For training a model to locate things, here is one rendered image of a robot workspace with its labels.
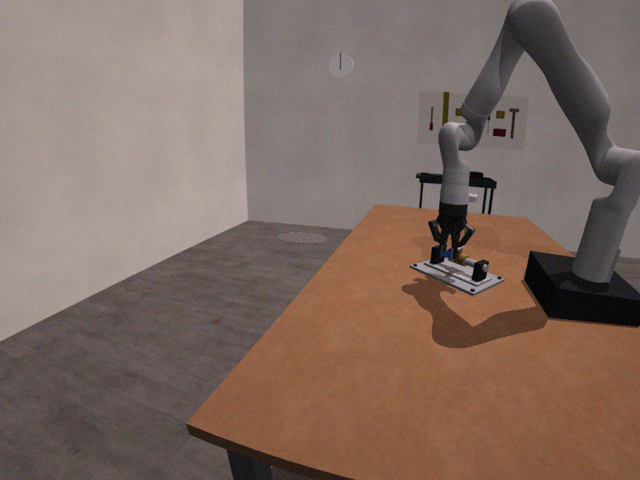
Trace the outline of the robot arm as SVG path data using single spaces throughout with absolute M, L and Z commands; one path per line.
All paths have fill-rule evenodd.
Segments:
M 474 149 L 524 51 L 545 75 L 556 101 L 575 129 L 597 178 L 615 186 L 595 198 L 572 272 L 597 283 L 611 280 L 630 214 L 640 196 L 640 151 L 617 147 L 607 131 L 611 102 L 592 68 L 576 50 L 551 0 L 513 0 L 498 40 L 460 108 L 467 121 L 439 131 L 443 162 L 440 202 L 477 202 L 469 194 L 470 164 L 459 151 Z

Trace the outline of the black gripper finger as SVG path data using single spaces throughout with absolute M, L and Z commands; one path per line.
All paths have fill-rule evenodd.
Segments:
M 461 241 L 459 242 L 459 238 L 460 238 L 460 233 L 456 235 L 456 224 L 452 223 L 451 224 L 451 252 L 450 252 L 450 261 L 453 261 L 454 259 L 457 258 L 457 254 L 458 254 L 458 247 L 462 247 L 464 246 L 468 240 L 470 239 L 470 237 L 473 235 L 473 233 L 475 232 L 474 228 L 471 228 L 469 225 L 465 225 L 465 235 L 464 237 L 461 239 Z M 457 240 L 457 243 L 456 243 Z
M 445 257 L 441 256 L 441 254 L 445 252 L 447 249 L 446 243 L 449 235 L 449 234 L 446 234 L 447 222 L 446 221 L 442 222 L 441 233 L 439 232 L 437 220 L 431 220 L 428 222 L 428 224 L 429 224 L 429 228 L 431 230 L 432 236 L 434 238 L 434 241 L 437 241 L 440 244 L 439 255 L 440 255 L 440 258 L 443 259 Z

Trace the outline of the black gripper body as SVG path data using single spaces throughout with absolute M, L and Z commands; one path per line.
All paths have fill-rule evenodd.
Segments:
M 445 204 L 439 201 L 439 215 L 437 222 L 441 228 L 442 222 L 447 222 L 446 234 L 451 234 L 451 224 L 456 224 L 456 235 L 459 234 L 467 224 L 467 205 Z M 454 218 L 458 217 L 458 218 Z

